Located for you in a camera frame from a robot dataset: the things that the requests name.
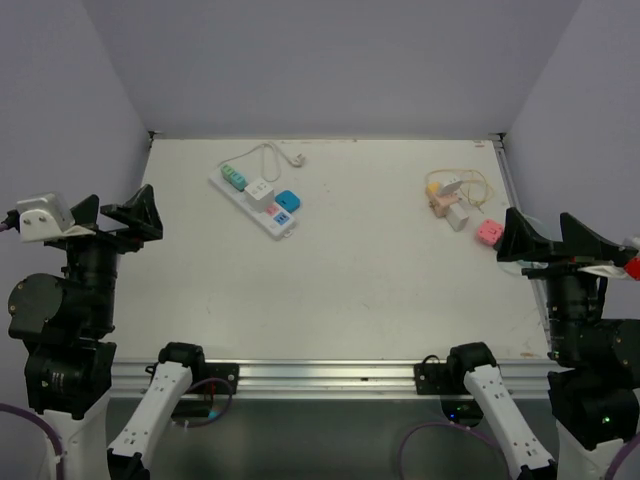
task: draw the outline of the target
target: power cord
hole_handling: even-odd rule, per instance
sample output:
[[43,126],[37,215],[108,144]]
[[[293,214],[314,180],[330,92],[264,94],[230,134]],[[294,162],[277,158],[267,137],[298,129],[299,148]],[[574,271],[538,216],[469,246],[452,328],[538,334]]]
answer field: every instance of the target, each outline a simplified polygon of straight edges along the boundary
[[469,435],[477,438],[478,440],[480,440],[485,445],[488,445],[492,449],[498,451],[499,454],[500,454],[500,459],[502,460],[502,463],[504,464],[505,471],[507,472],[506,473],[506,478],[507,478],[507,480],[509,480],[509,478],[510,478],[509,477],[509,466],[507,464],[507,459],[504,456],[504,453],[502,452],[502,449],[500,448],[500,446],[498,444],[496,444],[493,440],[491,440],[491,438],[487,437],[486,435],[484,435],[482,433],[479,433],[479,432],[474,432],[469,427],[463,427],[462,425],[458,425],[458,424],[453,423],[453,422],[450,422],[450,423],[446,423],[446,422],[427,422],[427,423],[423,423],[421,425],[417,425],[417,426],[413,427],[411,430],[409,430],[407,432],[407,434],[402,439],[402,442],[400,442],[400,447],[398,448],[398,454],[397,454],[398,475],[400,477],[400,480],[404,480],[404,468],[402,466],[402,454],[404,453],[404,449],[405,449],[405,447],[407,445],[407,442],[409,441],[411,436],[414,433],[416,433],[418,430],[422,430],[423,428],[432,428],[432,427],[444,427],[444,428],[453,428],[455,430],[459,430],[461,432],[464,432],[466,434],[469,434]]
[[[266,158],[264,155],[264,151],[266,148],[270,148],[271,151],[273,152],[273,159],[276,166],[276,176],[273,178],[267,178],[266,172],[265,172]],[[229,163],[229,162],[232,162],[233,160],[238,160],[239,158],[243,158],[243,157],[246,157],[247,155],[251,155],[253,152],[257,150],[261,151],[260,152],[260,173],[262,178],[264,178],[267,182],[275,182],[282,175],[282,167],[280,167],[280,157],[284,158],[289,165],[295,168],[302,167],[307,160],[305,156],[302,154],[299,154],[295,157],[289,157],[286,153],[282,151],[282,149],[278,145],[269,141],[269,142],[263,142],[260,145],[253,147],[251,150],[241,155],[236,155],[235,157],[222,160],[220,163],[218,163],[218,168],[224,165],[225,163]]]
[[0,412],[10,413],[11,415],[23,418],[36,425],[45,433],[53,446],[53,453],[56,454],[56,480],[64,480],[64,449],[62,447],[62,442],[53,427],[35,413],[31,413],[29,410],[14,407],[13,405],[8,405],[6,403],[0,403]]
[[[484,176],[484,174],[479,170],[475,170],[473,168],[442,168],[439,170],[433,170],[427,173],[427,175],[425,176],[425,182],[427,185],[431,183],[431,175],[434,175],[436,173],[453,173],[455,175],[458,175],[460,177],[460,180],[462,180],[462,184],[467,186],[466,191],[461,187],[460,193],[469,203],[469,205],[471,205],[472,207],[476,207],[480,211],[482,211],[480,207],[491,200],[495,195],[495,190],[493,189],[487,178]],[[470,178],[463,178],[465,175],[470,175]],[[484,186],[484,193],[481,198],[475,198],[471,195],[472,185]]]

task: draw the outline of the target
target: white socket adapter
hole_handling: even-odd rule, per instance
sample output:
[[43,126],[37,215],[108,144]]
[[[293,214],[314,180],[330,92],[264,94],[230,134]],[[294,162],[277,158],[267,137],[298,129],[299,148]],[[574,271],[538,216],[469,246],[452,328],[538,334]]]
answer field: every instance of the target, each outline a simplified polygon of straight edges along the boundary
[[264,178],[257,178],[244,189],[247,203],[256,212],[264,212],[275,201],[273,187]]

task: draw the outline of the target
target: lavender wall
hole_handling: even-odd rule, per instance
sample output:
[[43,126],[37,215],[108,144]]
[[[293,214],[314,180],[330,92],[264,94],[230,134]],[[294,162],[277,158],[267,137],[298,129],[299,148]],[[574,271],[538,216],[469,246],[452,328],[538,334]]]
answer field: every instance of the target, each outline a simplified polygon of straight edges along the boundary
[[145,125],[173,137],[486,137],[579,0],[84,0]]
[[[124,200],[141,178],[146,131],[79,0],[3,0],[0,7],[0,211],[58,190]],[[0,304],[24,276],[59,273],[64,255],[0,235]],[[26,351],[0,309],[0,402],[26,405]],[[0,478],[34,478],[41,434],[0,416]]]
[[[584,0],[507,137],[523,206],[556,231],[569,211],[613,241],[640,232],[638,24],[637,0]],[[607,313],[640,317],[638,285],[613,282]]]

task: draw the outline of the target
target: red object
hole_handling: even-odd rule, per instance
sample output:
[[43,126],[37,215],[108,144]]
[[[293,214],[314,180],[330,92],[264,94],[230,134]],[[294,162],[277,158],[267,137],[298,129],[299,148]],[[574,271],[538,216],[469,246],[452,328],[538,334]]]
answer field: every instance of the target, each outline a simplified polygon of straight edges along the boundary
[[632,258],[629,263],[624,266],[624,270],[634,280],[640,280],[640,257]]
[[490,218],[482,222],[476,232],[476,238],[485,245],[493,247],[504,233],[504,227]]

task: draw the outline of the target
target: white plug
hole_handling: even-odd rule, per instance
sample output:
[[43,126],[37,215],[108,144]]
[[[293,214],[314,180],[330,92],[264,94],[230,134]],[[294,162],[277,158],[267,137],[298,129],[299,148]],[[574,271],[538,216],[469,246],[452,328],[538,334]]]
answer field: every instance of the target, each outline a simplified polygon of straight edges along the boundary
[[275,200],[273,187],[264,178],[257,178],[244,189],[247,203],[257,212],[264,212]]
[[453,205],[449,206],[446,218],[449,222],[449,225],[451,225],[451,228],[453,228],[453,231],[459,232],[467,224],[469,215],[467,215],[467,213],[463,210],[459,203],[454,203]]
[[456,190],[458,190],[461,185],[462,185],[462,180],[460,180],[456,176],[453,176],[446,182],[443,182],[442,184],[440,184],[440,188],[436,192],[436,195],[439,197],[442,197],[444,195],[451,195]]

